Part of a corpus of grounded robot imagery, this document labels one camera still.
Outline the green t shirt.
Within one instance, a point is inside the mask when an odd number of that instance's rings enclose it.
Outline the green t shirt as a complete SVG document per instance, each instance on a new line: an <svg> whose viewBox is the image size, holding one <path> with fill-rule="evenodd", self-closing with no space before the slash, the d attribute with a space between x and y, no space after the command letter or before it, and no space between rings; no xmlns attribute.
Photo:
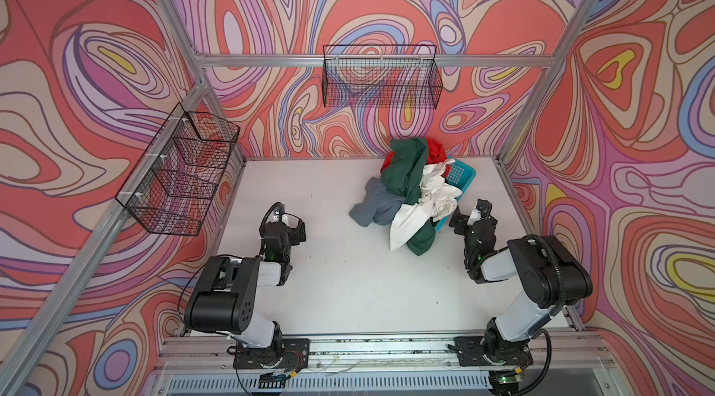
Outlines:
<svg viewBox="0 0 715 396"><path fill-rule="evenodd" d="M436 231L430 210L421 202L421 182L428 165L429 146L424 137L393 139L392 157L381 172L381 181L388 193L404 199L390 228L390 249L406 246L415 256L422 256L432 247Z"/></svg>

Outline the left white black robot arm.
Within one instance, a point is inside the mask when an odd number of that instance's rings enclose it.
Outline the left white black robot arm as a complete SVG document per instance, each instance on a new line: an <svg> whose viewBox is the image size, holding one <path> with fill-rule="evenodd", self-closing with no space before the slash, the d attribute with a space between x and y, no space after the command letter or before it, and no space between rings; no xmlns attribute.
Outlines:
<svg viewBox="0 0 715 396"><path fill-rule="evenodd" d="M306 241L305 222L275 202L259 227L256 256L219 255L201 269L184 308L191 331L228 336L249 351L283 353L279 324L259 315L258 290L285 285L292 272L292 248Z"/></svg>

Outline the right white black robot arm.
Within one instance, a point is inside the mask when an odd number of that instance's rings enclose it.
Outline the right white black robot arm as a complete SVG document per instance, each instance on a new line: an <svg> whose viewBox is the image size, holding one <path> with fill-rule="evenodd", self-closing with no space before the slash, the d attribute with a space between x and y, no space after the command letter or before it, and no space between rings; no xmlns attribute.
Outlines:
<svg viewBox="0 0 715 396"><path fill-rule="evenodd" d="M464 239L464 265L476 284L517 277L521 293L493 317L476 350L490 364L506 364L525 352L531 339L566 306L593 292L590 274L554 236L527 234L496 245L493 205L479 200L470 215L455 210L449 221Z"/></svg>

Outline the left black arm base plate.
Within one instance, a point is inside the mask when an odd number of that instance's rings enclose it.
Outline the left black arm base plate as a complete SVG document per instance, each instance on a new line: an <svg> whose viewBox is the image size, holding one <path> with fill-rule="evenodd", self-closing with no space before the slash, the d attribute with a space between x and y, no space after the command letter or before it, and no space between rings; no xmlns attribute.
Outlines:
<svg viewBox="0 0 715 396"><path fill-rule="evenodd" d="M248 348L241 343L227 348L236 370L284 370L299 372L308 366L310 340L287 338L266 349Z"/></svg>

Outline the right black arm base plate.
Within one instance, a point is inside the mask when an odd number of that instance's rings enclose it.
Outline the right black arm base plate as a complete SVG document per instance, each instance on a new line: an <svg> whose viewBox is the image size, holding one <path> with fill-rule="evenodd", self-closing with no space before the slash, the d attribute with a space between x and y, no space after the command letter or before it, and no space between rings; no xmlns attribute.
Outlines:
<svg viewBox="0 0 715 396"><path fill-rule="evenodd" d="M527 341L506 342L488 336L457 336L447 349L461 366L525 368L534 363Z"/></svg>

